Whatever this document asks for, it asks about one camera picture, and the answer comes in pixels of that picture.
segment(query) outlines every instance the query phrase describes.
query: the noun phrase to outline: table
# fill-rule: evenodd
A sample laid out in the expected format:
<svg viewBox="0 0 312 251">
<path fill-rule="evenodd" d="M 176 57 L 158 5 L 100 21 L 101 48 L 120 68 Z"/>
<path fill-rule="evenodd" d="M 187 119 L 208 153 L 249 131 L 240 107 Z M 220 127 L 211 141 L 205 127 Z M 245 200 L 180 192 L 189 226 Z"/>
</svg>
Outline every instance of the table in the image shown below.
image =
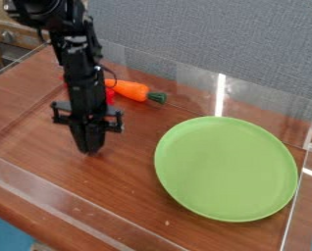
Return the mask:
<svg viewBox="0 0 312 251">
<path fill-rule="evenodd" d="M 312 101 L 229 76 L 220 87 L 219 74 L 180 63 L 177 80 L 105 64 L 118 78 L 166 92 L 168 102 L 116 96 L 126 130 L 108 134 L 96 156 L 79 153 L 69 128 L 50 119 L 51 101 L 67 99 L 51 48 L 0 75 L 0 217 L 58 250 L 279 250 L 291 204 L 252 223 L 205 219 L 162 189 L 154 152 L 175 125 L 223 113 L 268 129 L 300 169 Z M 207 74 L 208 87 L 185 84 L 191 71 Z"/>
</svg>

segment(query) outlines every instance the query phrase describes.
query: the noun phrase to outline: plate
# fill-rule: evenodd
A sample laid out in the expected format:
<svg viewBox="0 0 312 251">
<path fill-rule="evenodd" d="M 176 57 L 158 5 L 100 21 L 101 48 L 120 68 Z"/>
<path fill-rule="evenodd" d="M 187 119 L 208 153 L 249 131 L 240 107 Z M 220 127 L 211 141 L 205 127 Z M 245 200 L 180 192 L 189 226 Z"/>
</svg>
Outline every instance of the plate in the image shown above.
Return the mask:
<svg viewBox="0 0 312 251">
<path fill-rule="evenodd" d="M 157 145 L 156 173 L 184 207 L 224 222 L 272 215 L 298 186 L 298 167 L 279 139 L 225 117 L 197 118 L 171 129 Z"/>
</svg>

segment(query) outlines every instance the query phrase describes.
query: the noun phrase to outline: gray wall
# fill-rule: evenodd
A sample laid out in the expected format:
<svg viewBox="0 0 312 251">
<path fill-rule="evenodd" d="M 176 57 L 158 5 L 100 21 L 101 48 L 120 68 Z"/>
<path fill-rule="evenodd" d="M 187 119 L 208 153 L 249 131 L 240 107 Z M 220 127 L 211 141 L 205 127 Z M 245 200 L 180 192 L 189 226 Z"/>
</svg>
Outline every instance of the gray wall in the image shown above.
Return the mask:
<svg viewBox="0 0 312 251">
<path fill-rule="evenodd" d="M 312 99 L 312 0 L 90 0 L 90 12 L 100 38 Z M 141 55 L 126 63 L 157 67 Z"/>
</svg>

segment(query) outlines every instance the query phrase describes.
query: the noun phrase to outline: toy carrot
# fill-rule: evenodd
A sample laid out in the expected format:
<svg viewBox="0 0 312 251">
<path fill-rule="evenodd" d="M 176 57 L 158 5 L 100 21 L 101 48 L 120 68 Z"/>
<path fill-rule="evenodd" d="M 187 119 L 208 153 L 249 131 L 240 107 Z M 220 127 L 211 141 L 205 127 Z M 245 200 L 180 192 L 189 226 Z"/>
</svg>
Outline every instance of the toy carrot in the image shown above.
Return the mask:
<svg viewBox="0 0 312 251">
<path fill-rule="evenodd" d="M 150 92 L 150 88 L 138 82 L 132 82 L 126 80 L 106 79 L 105 85 L 109 88 L 113 88 L 125 97 L 144 102 L 148 99 L 157 101 L 160 104 L 165 103 L 166 94 L 162 92 Z"/>
</svg>

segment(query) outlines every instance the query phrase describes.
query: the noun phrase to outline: orange carrot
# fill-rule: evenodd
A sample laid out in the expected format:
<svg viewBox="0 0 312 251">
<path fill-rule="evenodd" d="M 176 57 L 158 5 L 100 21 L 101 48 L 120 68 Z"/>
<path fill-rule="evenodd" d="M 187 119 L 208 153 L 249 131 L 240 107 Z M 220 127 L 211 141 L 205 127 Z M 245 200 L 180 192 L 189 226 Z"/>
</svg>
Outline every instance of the orange carrot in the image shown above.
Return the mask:
<svg viewBox="0 0 312 251">
<path fill-rule="evenodd" d="M 106 79 L 105 85 L 106 87 L 113 88 L 117 93 L 136 101 L 144 102 L 148 99 L 152 99 L 161 104 L 165 102 L 165 93 L 150 92 L 150 88 L 142 83 L 126 80 L 117 80 L 116 83 L 114 79 Z"/>
</svg>

